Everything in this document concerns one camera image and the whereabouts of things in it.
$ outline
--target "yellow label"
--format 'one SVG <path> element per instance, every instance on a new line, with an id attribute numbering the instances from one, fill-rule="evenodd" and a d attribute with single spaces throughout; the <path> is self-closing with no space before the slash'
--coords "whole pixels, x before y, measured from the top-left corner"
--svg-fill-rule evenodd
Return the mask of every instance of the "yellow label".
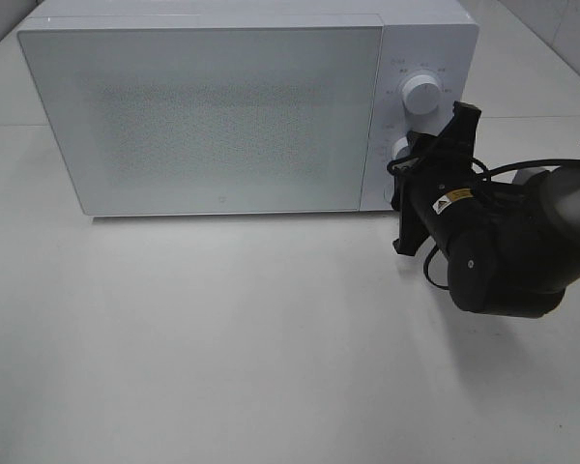
<path id="1" fill-rule="evenodd" d="M 459 188 L 447 193 L 446 197 L 451 200 L 451 203 L 461 200 L 463 198 L 473 198 L 473 194 L 469 188 Z"/>
<path id="2" fill-rule="evenodd" d="M 436 200 L 436 203 L 433 205 L 434 211 L 437 215 L 440 215 L 446 208 L 451 206 L 457 200 L 463 200 L 464 198 L 473 198 L 473 194 L 469 188 L 452 190 Z"/>

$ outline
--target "white table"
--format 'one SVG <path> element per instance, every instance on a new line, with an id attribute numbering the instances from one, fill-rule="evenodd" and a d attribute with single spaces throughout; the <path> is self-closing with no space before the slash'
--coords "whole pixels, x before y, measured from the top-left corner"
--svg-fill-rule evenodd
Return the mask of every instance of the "white table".
<path id="1" fill-rule="evenodd" d="M 465 3 L 478 156 L 579 158 L 580 78 L 500 4 Z M 396 227 L 92 221 L 9 36 L 0 463 L 580 464 L 580 281 L 541 320 L 463 313 Z"/>

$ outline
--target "cable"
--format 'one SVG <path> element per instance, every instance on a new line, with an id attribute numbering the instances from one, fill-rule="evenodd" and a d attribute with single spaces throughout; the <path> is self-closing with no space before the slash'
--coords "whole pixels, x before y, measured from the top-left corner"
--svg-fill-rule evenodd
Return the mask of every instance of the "cable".
<path id="1" fill-rule="evenodd" d="M 488 171 L 480 172 L 476 176 L 480 179 L 498 176 L 510 171 L 517 171 L 518 169 L 526 169 L 528 167 L 580 167 L 580 159 L 536 159 L 533 161 L 520 161 L 512 164 L 505 164 L 504 166 L 490 169 Z"/>
<path id="2" fill-rule="evenodd" d="M 398 175 L 400 175 L 401 171 L 399 169 L 395 169 L 396 166 L 398 166 L 399 164 L 403 164 L 407 161 L 416 160 L 416 159 L 420 158 L 421 156 L 422 156 L 422 153 L 415 153 L 415 154 L 410 155 L 408 157 L 404 157 L 404 158 L 400 158 L 400 159 L 393 159 L 393 160 L 389 161 L 389 163 L 387 164 L 387 171 L 392 176 L 398 176 Z M 430 157 L 445 158 L 445 159 L 446 158 L 454 158 L 454 157 L 464 158 L 464 159 L 470 161 L 472 164 L 478 166 L 483 171 L 485 178 L 490 180 L 491 175 L 488 174 L 490 172 L 490 170 L 480 159 L 477 159 L 474 157 L 467 157 L 466 155 L 455 153 L 455 152 L 432 154 L 432 155 L 430 155 Z"/>
<path id="3" fill-rule="evenodd" d="M 439 250 L 440 249 L 438 248 L 438 245 L 435 245 L 434 248 L 432 248 L 430 252 L 427 253 L 425 261 L 423 261 L 423 274 L 425 275 L 427 281 L 432 285 L 434 285 L 436 288 L 440 288 L 441 290 L 449 290 L 447 285 L 439 285 L 434 280 L 432 280 L 432 277 L 429 276 L 429 265 L 431 264 L 432 259 L 434 259 L 434 256 L 436 256 L 436 253 L 438 253 Z"/>

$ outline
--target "white microwave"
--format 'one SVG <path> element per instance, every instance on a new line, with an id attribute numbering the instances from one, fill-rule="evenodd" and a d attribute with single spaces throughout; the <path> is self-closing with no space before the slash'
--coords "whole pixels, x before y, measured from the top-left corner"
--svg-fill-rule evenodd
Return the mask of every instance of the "white microwave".
<path id="1" fill-rule="evenodd" d="M 389 210 L 477 35 L 454 0 L 45 0 L 18 33 L 96 217 Z"/>

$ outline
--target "microwave door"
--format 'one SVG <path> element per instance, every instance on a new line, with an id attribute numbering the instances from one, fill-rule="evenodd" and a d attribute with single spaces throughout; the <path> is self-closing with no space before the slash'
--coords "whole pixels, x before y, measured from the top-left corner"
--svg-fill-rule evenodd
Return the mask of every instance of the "microwave door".
<path id="1" fill-rule="evenodd" d="M 381 27 L 20 36 L 91 216 L 357 211 Z"/>

